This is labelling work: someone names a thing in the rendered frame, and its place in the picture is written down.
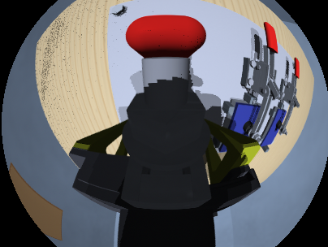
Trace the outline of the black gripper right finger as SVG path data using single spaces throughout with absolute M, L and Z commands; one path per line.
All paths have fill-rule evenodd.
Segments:
M 221 160 L 210 137 L 205 154 L 210 184 L 216 184 L 220 183 L 231 169 L 248 165 L 261 147 L 257 140 L 251 137 L 224 128 L 207 119 L 204 120 L 209 125 L 211 134 L 227 148 L 227 152 Z

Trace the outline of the blue rectangular block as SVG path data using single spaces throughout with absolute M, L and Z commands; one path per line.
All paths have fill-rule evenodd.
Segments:
M 274 117 L 271 117 L 271 120 L 269 122 L 269 125 L 267 129 L 265 130 L 262 142 L 260 143 L 260 147 L 265 145 L 271 145 L 274 138 L 276 137 L 278 133 L 278 128 L 276 127 L 276 123 L 280 120 L 283 123 L 283 120 L 285 118 L 285 115 L 287 113 L 286 110 L 282 110 L 279 107 L 275 107 L 274 109 L 276 111 Z
M 257 102 L 256 105 L 251 105 L 244 100 L 232 99 L 231 104 L 235 107 L 233 115 L 228 115 L 224 128 L 229 128 L 232 131 L 242 133 L 248 137 L 248 134 L 243 130 L 246 122 L 251 121 L 255 123 L 261 104 Z M 219 152 L 226 152 L 227 148 L 222 143 Z

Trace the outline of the grey fixture plate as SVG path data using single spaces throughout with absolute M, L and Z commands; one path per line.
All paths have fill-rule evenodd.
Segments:
M 224 101 L 244 100 L 244 93 L 251 93 L 262 103 L 263 97 L 241 82 L 244 57 L 264 61 L 265 30 L 244 16 L 223 6 L 201 0 L 132 0 L 126 11 L 113 16 L 111 6 L 107 28 L 107 53 L 110 83 L 119 122 L 128 119 L 126 109 L 136 93 L 144 92 L 143 57 L 126 41 L 128 26 L 140 17 L 149 15 L 186 15 L 204 26 L 204 45 L 192 54 L 189 69 L 188 92 L 196 93 L 205 107 L 205 117 L 224 127 L 227 114 L 222 109 Z M 278 43 L 278 42 L 277 42 Z M 278 43 L 275 53 L 276 84 L 281 79 L 291 83 L 292 63 L 288 52 Z M 245 100 L 244 100 L 245 101 Z

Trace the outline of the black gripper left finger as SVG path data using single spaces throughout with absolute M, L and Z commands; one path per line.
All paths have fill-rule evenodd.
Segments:
M 116 124 L 113 127 L 104 129 L 100 132 L 96 132 L 90 136 L 82 138 L 76 141 L 73 147 L 106 154 L 107 146 L 122 135 L 123 126 L 127 121 L 128 119 Z M 122 140 L 115 154 L 127 155 L 127 151 Z

